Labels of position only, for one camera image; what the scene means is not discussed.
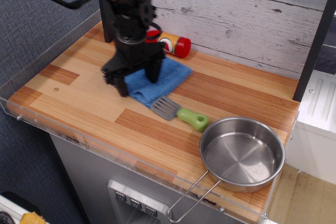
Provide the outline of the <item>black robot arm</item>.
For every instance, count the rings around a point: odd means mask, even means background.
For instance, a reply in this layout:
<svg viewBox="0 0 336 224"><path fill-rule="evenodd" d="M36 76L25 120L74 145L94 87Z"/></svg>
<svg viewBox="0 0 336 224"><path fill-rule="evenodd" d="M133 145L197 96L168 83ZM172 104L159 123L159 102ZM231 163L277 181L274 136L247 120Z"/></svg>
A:
<svg viewBox="0 0 336 224"><path fill-rule="evenodd" d="M68 9L79 9L90 0L51 0ZM156 83L165 58L164 43L150 42L147 30L155 27L155 6L151 0L107 0L112 12L112 35L116 53L102 67L106 83L115 86L122 97L128 95L125 77L143 69L147 79Z"/></svg>

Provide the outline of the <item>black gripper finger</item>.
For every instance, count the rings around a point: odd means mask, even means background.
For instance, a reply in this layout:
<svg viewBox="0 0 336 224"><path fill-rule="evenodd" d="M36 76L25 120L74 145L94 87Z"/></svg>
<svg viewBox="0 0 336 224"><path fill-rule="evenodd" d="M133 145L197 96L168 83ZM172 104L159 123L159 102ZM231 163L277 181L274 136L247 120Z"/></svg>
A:
<svg viewBox="0 0 336 224"><path fill-rule="evenodd" d="M147 79L151 83L156 83L161 71L161 60L150 62L144 69Z"/></svg>
<svg viewBox="0 0 336 224"><path fill-rule="evenodd" d="M122 97L129 95L127 84L124 77L113 77L113 85Z"/></svg>

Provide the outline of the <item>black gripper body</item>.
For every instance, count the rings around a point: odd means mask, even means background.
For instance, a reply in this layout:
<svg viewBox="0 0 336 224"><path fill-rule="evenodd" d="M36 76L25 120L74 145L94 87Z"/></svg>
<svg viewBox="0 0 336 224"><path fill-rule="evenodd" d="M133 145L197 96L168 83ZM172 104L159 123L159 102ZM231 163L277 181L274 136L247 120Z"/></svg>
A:
<svg viewBox="0 0 336 224"><path fill-rule="evenodd" d="M146 37L133 39L115 34L116 53L102 67L106 83L113 85L113 77L126 77L144 69L150 62L165 58L163 42L146 42Z"/></svg>

